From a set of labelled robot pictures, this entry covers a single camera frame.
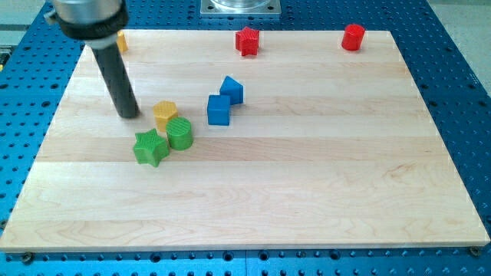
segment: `green star-shaped block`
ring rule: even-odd
[[[150,164],[158,167],[160,160],[169,155],[167,140],[157,134],[156,129],[145,133],[136,133],[137,143],[133,146],[133,152],[139,164]]]

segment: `blue perforated table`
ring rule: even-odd
[[[128,28],[390,30],[477,211],[491,229],[491,100],[425,1],[282,1],[280,20],[200,18],[198,1],[129,1]],[[83,45],[42,18],[0,73],[0,219],[15,205]],[[442,275],[491,273],[491,247],[0,254],[5,275]]]

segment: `green cylinder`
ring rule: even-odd
[[[170,120],[166,125],[166,131],[171,148],[186,150],[193,145],[193,131],[188,119],[177,117]]]

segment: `green block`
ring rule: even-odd
[[[167,141],[157,134],[156,129],[145,133],[136,133],[137,143],[133,146],[133,152],[139,164],[159,166],[160,160],[169,155]]]
[[[167,123],[166,131],[171,148],[186,150],[193,145],[193,131],[191,130],[191,122],[188,119],[177,117],[170,120]]]

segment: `red block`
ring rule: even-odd
[[[259,30],[249,27],[236,32],[236,49],[241,51],[242,56],[248,54],[257,55],[259,48]]]
[[[346,26],[341,46],[348,51],[357,51],[360,49],[365,28],[360,25],[351,24]]]

